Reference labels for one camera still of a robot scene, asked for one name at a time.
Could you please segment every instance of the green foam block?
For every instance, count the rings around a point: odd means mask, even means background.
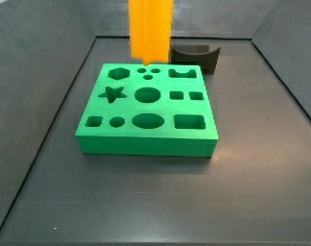
[[[76,139],[89,154],[211,157],[219,134],[200,67],[104,64]]]

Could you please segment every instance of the orange block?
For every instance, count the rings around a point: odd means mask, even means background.
[[[128,0],[131,57],[168,62],[173,0]]]

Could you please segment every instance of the black object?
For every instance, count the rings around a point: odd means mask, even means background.
[[[199,65],[203,74],[215,74],[221,48],[209,51],[209,45],[172,45],[171,64]]]

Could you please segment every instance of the cutout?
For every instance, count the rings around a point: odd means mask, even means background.
[[[152,72],[152,73],[159,73],[159,72],[160,72],[160,69],[153,68],[153,69],[151,70],[151,72]]]
[[[145,72],[147,72],[147,69],[145,69],[145,68],[139,68],[139,69],[137,69],[137,72],[139,72],[139,73],[145,73]]]
[[[129,70],[123,67],[109,70],[108,77],[113,80],[121,80],[129,77]]]
[[[171,91],[169,92],[169,98],[172,100],[183,100],[184,99],[184,93],[183,93],[183,91]]]
[[[108,98],[108,103],[112,104],[115,103],[117,98],[125,98],[127,96],[121,93],[123,91],[123,86],[119,88],[112,88],[112,87],[105,87],[105,93],[97,95],[97,97],[107,97]]]
[[[144,75],[143,78],[144,78],[144,80],[148,81],[148,80],[151,80],[153,78],[153,76],[152,75]]]
[[[157,128],[163,123],[163,117],[153,113],[141,113],[132,118],[132,124],[143,129]]]
[[[179,72],[176,72],[175,69],[169,69],[168,75],[171,78],[191,78],[191,79],[196,78],[196,72],[192,69],[187,73],[179,73]]]
[[[215,74],[221,48],[209,50],[209,45],[172,45],[171,64],[199,65],[203,74]]]
[[[109,121],[109,125],[115,128],[121,127],[124,124],[124,119],[121,117],[113,117]]]
[[[153,87],[139,88],[135,92],[135,98],[144,104],[153,103],[160,98],[160,91]]]
[[[101,125],[101,116],[89,116],[87,119],[85,126],[87,127],[99,127]]]
[[[205,129],[204,117],[192,114],[176,114],[173,116],[176,129]]]
[[[189,98],[191,100],[203,100],[203,93],[201,92],[191,92],[189,93]]]

